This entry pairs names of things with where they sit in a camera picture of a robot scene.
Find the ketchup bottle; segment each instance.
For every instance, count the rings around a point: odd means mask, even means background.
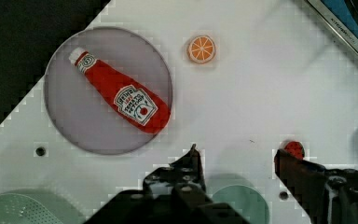
[[[138,129],[145,133],[158,133],[167,125],[170,109],[142,84],[82,48],[72,51],[69,60],[86,75],[104,100]]]

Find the toy orange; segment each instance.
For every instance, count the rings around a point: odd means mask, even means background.
[[[187,48],[188,58],[194,63],[208,63],[216,54],[216,46],[207,35],[195,37]]]

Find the round plate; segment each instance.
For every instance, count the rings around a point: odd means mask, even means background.
[[[74,145],[100,154],[135,150],[155,135],[143,133],[117,114],[68,57],[81,47],[157,94],[171,108],[172,81],[167,64],[145,39],[130,31],[95,28],[65,41],[46,71],[45,102],[55,127]]]

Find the white bottle cap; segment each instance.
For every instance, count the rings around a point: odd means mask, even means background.
[[[86,52],[85,49],[77,48],[72,51],[72,53],[69,55],[69,61],[71,61],[71,64],[75,64],[77,59],[82,55],[82,53]]]

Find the white surface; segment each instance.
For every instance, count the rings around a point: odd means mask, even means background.
[[[265,196],[271,223],[309,223],[293,198],[278,198],[284,187],[272,158],[280,143],[296,139],[310,161],[358,169],[358,66],[291,0],[113,0],[91,24],[105,25],[147,37],[167,60],[168,127],[131,154],[89,154],[53,128],[41,79],[0,126],[0,192],[51,189],[89,216],[197,143],[207,185],[240,175]],[[203,66],[186,58],[196,35],[217,47]],[[46,158],[34,154],[39,146]]]

